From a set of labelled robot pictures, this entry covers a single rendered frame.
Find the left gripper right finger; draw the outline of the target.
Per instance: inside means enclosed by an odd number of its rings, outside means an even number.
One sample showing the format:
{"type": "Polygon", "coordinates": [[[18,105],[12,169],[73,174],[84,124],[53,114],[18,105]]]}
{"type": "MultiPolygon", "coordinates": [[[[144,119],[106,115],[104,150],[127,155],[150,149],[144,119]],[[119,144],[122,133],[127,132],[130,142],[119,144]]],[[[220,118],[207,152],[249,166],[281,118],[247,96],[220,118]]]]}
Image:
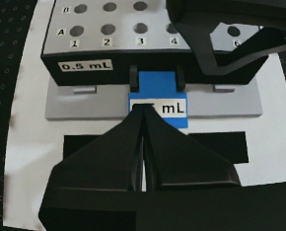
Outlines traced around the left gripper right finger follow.
{"type": "Polygon", "coordinates": [[[149,103],[143,112],[146,191],[242,186],[235,165],[166,122],[149,103]]]}

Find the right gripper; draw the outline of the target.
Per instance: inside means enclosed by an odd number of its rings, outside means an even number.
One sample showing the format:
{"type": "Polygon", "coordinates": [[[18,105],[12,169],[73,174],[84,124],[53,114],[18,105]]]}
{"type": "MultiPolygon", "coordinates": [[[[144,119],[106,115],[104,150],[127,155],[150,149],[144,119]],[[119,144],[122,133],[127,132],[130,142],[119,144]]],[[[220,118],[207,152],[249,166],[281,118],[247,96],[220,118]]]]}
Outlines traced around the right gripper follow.
{"type": "Polygon", "coordinates": [[[286,0],[166,0],[169,19],[192,50],[204,75],[226,75],[264,55],[286,50],[286,0]],[[268,26],[224,57],[216,57],[215,29],[268,26]]]}

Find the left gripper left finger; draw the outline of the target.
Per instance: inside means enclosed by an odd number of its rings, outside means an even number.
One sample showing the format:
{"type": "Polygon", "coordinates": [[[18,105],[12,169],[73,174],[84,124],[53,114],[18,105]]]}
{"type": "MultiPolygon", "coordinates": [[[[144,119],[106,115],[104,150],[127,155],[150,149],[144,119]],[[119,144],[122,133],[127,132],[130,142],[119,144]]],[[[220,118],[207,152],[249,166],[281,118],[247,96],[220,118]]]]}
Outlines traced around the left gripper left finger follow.
{"type": "Polygon", "coordinates": [[[69,186],[142,192],[143,108],[144,104],[137,104],[121,123],[54,165],[45,191],[69,186]]]}

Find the black perforated breadboard plate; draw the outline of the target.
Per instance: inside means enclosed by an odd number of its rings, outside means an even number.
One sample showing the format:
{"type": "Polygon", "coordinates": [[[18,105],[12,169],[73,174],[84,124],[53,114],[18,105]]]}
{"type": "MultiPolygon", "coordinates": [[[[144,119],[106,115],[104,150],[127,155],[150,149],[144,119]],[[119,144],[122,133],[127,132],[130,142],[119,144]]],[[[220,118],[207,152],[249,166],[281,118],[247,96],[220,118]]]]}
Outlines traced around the black perforated breadboard plate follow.
{"type": "Polygon", "coordinates": [[[15,88],[37,0],[0,0],[0,231],[35,231],[3,226],[4,172],[15,88]]]}

